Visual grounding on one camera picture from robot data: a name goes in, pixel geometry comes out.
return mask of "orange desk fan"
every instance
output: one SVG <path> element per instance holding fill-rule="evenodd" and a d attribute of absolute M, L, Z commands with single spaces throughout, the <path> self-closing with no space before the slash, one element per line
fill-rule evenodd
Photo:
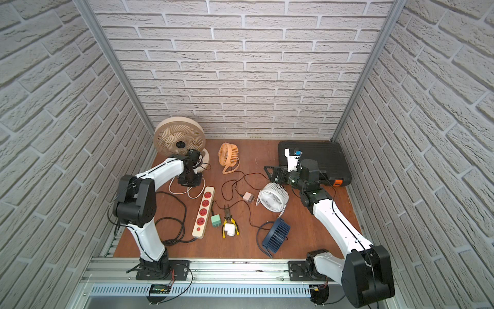
<path fill-rule="evenodd" d="M 220 165 L 225 167 L 223 169 L 223 174 L 233 173 L 240 165 L 239 148 L 234 144 L 223 143 L 218 151 L 218 159 Z"/>

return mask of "black case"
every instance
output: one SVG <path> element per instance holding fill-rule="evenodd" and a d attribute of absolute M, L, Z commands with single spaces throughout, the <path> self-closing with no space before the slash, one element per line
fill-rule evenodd
<path fill-rule="evenodd" d="M 286 148 L 298 148 L 302 151 L 302 159 L 316 160 L 319 169 L 330 181 L 326 180 L 323 175 L 319 175 L 322 184 L 334 185 L 336 179 L 340 179 L 343 183 L 342 187 L 349 185 L 352 182 L 352 173 L 348 168 L 345 155 L 340 144 L 336 142 L 316 142 L 316 141 L 296 141 L 287 140 L 278 143 L 278 164 L 288 165 L 285 157 Z"/>

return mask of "aluminum frame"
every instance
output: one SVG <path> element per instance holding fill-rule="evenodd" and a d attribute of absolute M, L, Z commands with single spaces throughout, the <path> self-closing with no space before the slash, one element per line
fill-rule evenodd
<path fill-rule="evenodd" d="M 106 36 L 103 28 L 101 27 L 101 24 L 96 18 L 96 14 L 91 8 L 91 5 L 87 0 L 74 0 L 74 3 L 76 4 L 77 9 L 79 9 L 79 12 L 81 13 L 81 16 L 86 22 L 88 28 L 93 33 L 94 39 L 99 44 L 101 51 L 103 52 L 106 59 L 110 63 L 110 67 L 113 69 L 115 75 L 122 84 L 122 87 L 127 93 L 130 101 L 132 102 L 132 105 L 135 107 L 137 114 L 144 123 L 146 130 L 151 136 L 153 136 L 154 135 L 153 123 L 151 122 L 151 119 L 149 118 L 148 114 L 146 113 L 146 110 L 144 109 L 144 106 L 139 100 L 139 96 L 135 92 L 135 89 L 132 86 L 132 83 L 130 82 L 127 73 L 125 73 L 124 67 L 120 63 L 117 54 L 113 50 L 110 41 L 108 40 L 108 37 Z"/>
<path fill-rule="evenodd" d="M 321 285 L 324 281 L 290 281 L 290 271 L 287 259 L 188 259 L 190 270 L 194 275 L 191 288 L 272 288 L 288 289 L 278 293 L 227 293 L 214 294 L 202 291 L 184 293 L 182 296 L 223 296 L 223 297 L 309 297 L 305 289 L 310 285 Z M 153 283 L 168 283 L 168 280 L 135 280 L 135 273 L 127 274 L 126 271 L 139 263 L 139 258 L 92 258 L 82 274 L 77 288 L 75 289 L 67 309 L 83 309 L 91 296 L 93 288 L 110 286 L 118 288 L 125 287 L 149 287 Z M 185 281 L 176 281 L 178 288 L 187 287 L 190 276 Z M 329 280 L 329 286 L 338 285 Z M 301 289 L 301 293 L 290 295 L 293 289 Z M 114 295 L 113 292 L 97 294 L 98 296 Z M 144 296 L 142 293 L 134 293 L 135 296 Z"/>
<path fill-rule="evenodd" d="M 353 105 L 355 105 L 355 102 L 357 102 L 360 91 L 362 91 L 365 83 L 369 79 L 372 69 L 374 68 L 374 64 L 377 62 L 379 55 L 381 55 L 382 49 L 384 48 L 384 45 L 386 45 L 386 41 L 391 35 L 396 21 L 398 20 L 398 17 L 400 17 L 403 7 L 405 7 L 406 3 L 407 0 L 395 0 L 389 8 L 388 16 L 386 17 L 386 20 L 382 25 L 381 31 L 379 31 L 379 35 L 375 40 L 375 44 L 370 51 L 369 58 L 367 59 L 364 68 L 362 69 L 362 73 L 360 74 L 359 79 L 355 84 L 355 88 L 352 91 L 352 95 L 350 96 L 350 99 L 348 100 L 348 103 L 346 104 L 345 109 L 341 114 L 341 118 L 336 125 L 336 129 L 334 129 L 331 141 L 336 141 L 341 130 L 343 130 L 346 119 L 350 115 L 350 112 L 353 109 Z"/>

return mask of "metal vent grille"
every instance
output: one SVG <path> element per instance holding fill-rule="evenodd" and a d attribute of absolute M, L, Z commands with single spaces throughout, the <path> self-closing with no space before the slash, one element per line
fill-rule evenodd
<path fill-rule="evenodd" d="M 175 283 L 167 296 L 177 296 L 188 283 Z M 91 296 L 148 296 L 150 283 L 95 283 Z M 193 284 L 189 297 L 310 297 L 307 284 Z"/>

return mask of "green power adapter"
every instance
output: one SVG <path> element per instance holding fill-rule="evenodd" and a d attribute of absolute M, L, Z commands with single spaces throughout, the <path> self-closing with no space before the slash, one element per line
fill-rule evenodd
<path fill-rule="evenodd" d="M 211 216 L 211 224 L 213 227 L 218 227 L 221 225 L 221 218 L 219 215 Z"/>

